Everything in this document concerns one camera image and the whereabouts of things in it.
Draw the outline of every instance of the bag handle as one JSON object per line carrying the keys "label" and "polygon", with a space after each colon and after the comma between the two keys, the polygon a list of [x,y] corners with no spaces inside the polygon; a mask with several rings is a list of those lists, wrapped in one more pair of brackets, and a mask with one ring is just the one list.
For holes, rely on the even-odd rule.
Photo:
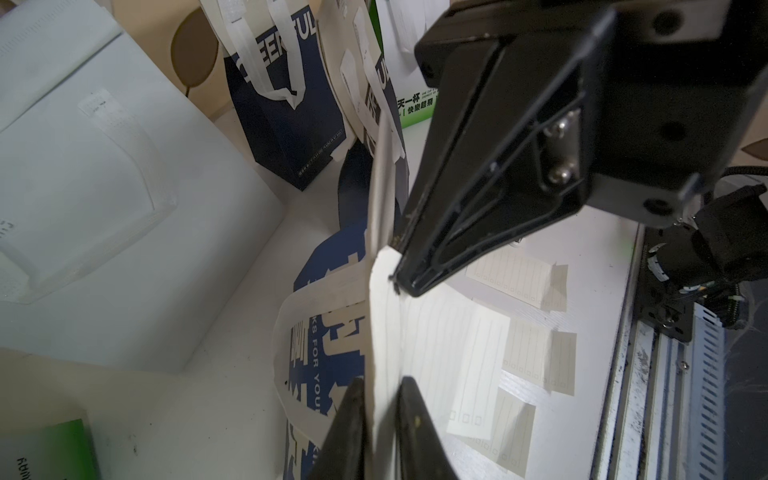
{"label": "bag handle", "polygon": [[320,449],[332,420],[308,407],[306,399],[298,400],[288,387],[290,330],[303,320],[365,300],[369,267],[368,262],[358,262],[291,293],[283,301],[272,330],[272,373],[283,411],[293,427]]}
{"label": "bag handle", "polygon": [[227,33],[243,62],[243,68],[247,75],[247,81],[253,85],[253,89],[262,97],[274,101],[285,100],[296,110],[296,107],[304,99],[306,82],[304,79],[304,67],[301,60],[301,47],[296,35],[296,28],[288,11],[285,0],[262,0],[270,11],[270,17],[280,33],[283,46],[288,59],[288,76],[290,79],[291,93],[288,88],[275,89],[272,85],[270,74],[266,71],[264,59],[256,43],[256,36],[250,30],[245,20],[246,6],[243,0],[218,0],[221,17],[227,28]]}
{"label": "bag handle", "polygon": [[392,111],[389,109],[389,103],[384,95],[384,90],[379,80],[379,74],[376,72],[376,66],[373,64],[373,59],[370,52],[370,42],[368,40],[368,34],[366,33],[366,16],[368,14],[362,7],[357,8],[357,13],[353,21],[355,29],[355,37],[357,38],[357,45],[360,48],[360,55],[362,56],[362,69],[366,73],[366,79],[371,86],[373,96],[379,103],[381,108],[381,117],[379,120],[386,121],[389,124],[389,129],[392,132],[392,162],[396,162],[399,158],[405,158],[406,153],[400,142],[400,136],[397,133],[397,127],[395,126],[395,119],[392,117]]}

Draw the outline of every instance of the white table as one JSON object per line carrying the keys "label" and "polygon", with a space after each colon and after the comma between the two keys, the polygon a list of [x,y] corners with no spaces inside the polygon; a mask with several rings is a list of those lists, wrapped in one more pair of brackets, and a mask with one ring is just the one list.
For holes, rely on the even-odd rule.
{"label": "white table", "polygon": [[[249,158],[237,122],[226,117],[217,125]],[[406,129],[412,180],[428,128]],[[283,468],[285,417],[271,380],[272,325],[312,250],[339,228],[339,169],[331,163],[301,194],[260,170],[289,204],[286,218],[182,375],[0,351],[0,433],[87,416],[104,480],[273,480]],[[464,277],[450,280],[469,296],[578,334],[575,397],[503,374],[503,388],[536,406],[529,480],[589,476],[635,230],[633,222],[585,208],[525,240],[526,253],[568,264],[565,314],[545,315]],[[448,441],[446,450],[463,478],[514,477],[463,444]]]}

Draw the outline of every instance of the screw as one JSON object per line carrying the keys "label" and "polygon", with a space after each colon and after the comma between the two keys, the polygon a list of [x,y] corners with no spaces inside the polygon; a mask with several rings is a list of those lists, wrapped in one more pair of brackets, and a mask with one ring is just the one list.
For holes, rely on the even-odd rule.
{"label": "screw", "polygon": [[553,185],[565,185],[571,179],[573,170],[567,165],[555,165],[547,173],[547,180]]}
{"label": "screw", "polygon": [[564,117],[557,119],[552,125],[544,129],[544,135],[547,137],[563,138],[565,131],[571,126],[571,119],[574,112],[569,111]]}

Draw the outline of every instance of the green box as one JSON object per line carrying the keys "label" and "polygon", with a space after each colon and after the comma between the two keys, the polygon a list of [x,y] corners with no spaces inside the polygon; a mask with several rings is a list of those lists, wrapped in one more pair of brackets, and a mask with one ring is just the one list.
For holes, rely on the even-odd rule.
{"label": "green box", "polygon": [[0,437],[3,480],[96,480],[82,420]]}

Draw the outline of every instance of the navy blue bag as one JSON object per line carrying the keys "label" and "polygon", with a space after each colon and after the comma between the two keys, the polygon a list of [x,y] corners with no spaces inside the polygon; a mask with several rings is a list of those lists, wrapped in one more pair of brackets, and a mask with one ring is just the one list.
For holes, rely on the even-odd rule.
{"label": "navy blue bag", "polygon": [[[240,0],[219,0],[218,5],[224,28],[218,28],[217,34],[227,34],[223,43],[231,53],[224,59],[227,84],[253,157],[304,190],[346,139],[343,116],[326,76],[310,7],[306,0],[256,0],[248,3],[248,11]],[[285,15],[283,33],[288,28],[295,32],[295,37],[281,35],[280,12],[274,11],[274,5]],[[210,9],[207,13],[216,28]],[[262,30],[265,25],[271,26]],[[292,46],[300,50],[300,55],[294,57],[299,62],[298,72],[290,68]],[[292,85],[296,75],[303,77],[301,91]],[[259,93],[259,87],[262,93],[265,89],[283,91],[293,98],[268,98]]]}

